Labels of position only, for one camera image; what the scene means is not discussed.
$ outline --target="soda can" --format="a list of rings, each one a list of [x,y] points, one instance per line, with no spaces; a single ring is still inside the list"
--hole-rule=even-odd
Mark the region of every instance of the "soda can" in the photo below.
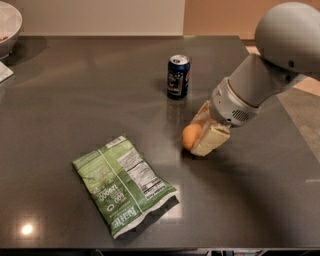
[[[190,60],[185,55],[174,55],[168,63],[167,95],[171,99],[183,99],[188,94]]]

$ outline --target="orange ball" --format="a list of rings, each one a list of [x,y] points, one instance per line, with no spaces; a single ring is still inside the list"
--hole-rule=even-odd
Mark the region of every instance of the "orange ball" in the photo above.
[[[194,143],[200,137],[202,128],[203,125],[199,123],[193,123],[189,124],[183,129],[181,143],[186,150],[190,151],[192,149]]]

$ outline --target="bag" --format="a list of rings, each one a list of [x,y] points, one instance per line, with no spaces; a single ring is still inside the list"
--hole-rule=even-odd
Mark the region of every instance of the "bag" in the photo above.
[[[114,239],[177,193],[155,174],[125,135],[72,163]]]

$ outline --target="dark countertop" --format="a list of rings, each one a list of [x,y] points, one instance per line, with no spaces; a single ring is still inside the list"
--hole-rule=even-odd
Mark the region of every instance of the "dark countertop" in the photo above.
[[[177,53],[192,58],[181,101],[166,96]],[[237,37],[20,37],[0,86],[0,248],[320,247],[320,165],[278,97],[205,158],[180,145],[247,54]],[[71,162],[123,133],[179,203],[114,240]]]

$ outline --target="bowl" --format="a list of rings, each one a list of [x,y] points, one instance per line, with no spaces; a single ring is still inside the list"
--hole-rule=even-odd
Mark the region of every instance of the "bowl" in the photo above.
[[[9,56],[22,26],[21,13],[12,5],[0,2],[0,60]]]

